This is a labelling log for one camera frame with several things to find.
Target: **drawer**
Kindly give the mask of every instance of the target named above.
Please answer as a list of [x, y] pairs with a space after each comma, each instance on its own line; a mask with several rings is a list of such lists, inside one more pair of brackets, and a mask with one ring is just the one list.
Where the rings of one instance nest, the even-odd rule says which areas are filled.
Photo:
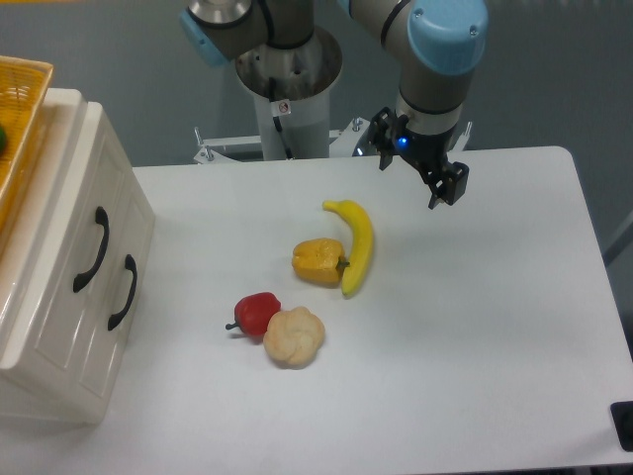
[[[107, 322], [130, 294], [128, 254], [135, 256], [139, 294], [153, 222], [108, 118], [99, 104], [88, 104], [33, 277], [0, 354], [0, 379], [37, 397], [54, 419], [98, 422], [105, 414], [136, 299], [114, 331]], [[4, 403], [0, 398], [0, 414], [9, 407]]]
[[61, 270], [55, 276], [53, 295], [35, 342], [36, 350], [60, 369], [68, 367], [75, 346], [84, 341], [80, 327], [91, 320], [87, 315], [89, 303], [103, 299], [107, 285], [104, 276], [112, 272], [115, 263], [113, 229], [124, 211], [118, 207], [126, 170], [109, 150], [111, 146], [100, 142], [95, 147], [96, 170], [92, 180], [86, 180], [88, 194], [81, 199], [83, 208], [76, 210], [79, 216], [68, 223], [66, 232], [74, 236], [67, 254], [60, 257]]
[[114, 270], [90, 337], [79, 379], [95, 396], [108, 399], [121, 364], [123, 349], [139, 297], [154, 216], [133, 174], [128, 176], [123, 235], [114, 252]]

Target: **banana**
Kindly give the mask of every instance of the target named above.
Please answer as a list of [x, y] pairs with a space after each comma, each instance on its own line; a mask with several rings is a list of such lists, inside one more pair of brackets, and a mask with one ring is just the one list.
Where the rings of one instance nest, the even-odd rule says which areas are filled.
[[356, 202], [323, 201], [323, 209], [340, 216], [352, 230], [352, 250], [347, 258], [349, 265], [343, 270], [341, 291], [351, 297], [363, 284], [374, 250], [372, 222], [365, 210]]

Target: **wicker basket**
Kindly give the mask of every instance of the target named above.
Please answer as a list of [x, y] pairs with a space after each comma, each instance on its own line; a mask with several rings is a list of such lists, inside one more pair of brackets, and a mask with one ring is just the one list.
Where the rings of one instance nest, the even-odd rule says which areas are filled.
[[40, 106], [52, 70], [45, 62], [0, 56], [0, 126], [7, 136], [0, 151], [0, 253], [35, 167]]

